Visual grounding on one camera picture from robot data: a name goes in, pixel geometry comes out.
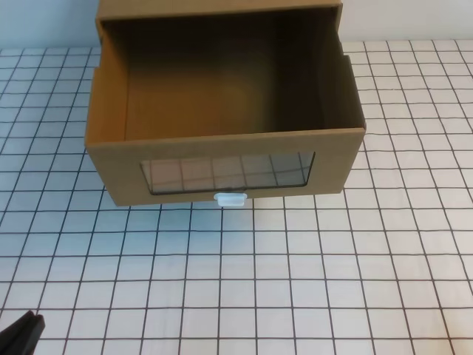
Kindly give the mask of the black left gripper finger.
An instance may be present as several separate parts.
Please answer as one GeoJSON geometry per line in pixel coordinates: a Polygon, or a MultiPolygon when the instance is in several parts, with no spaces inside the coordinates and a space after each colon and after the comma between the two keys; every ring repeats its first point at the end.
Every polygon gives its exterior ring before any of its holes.
{"type": "Polygon", "coordinates": [[[1,331],[1,355],[33,355],[44,329],[42,315],[26,312],[1,331]]]}

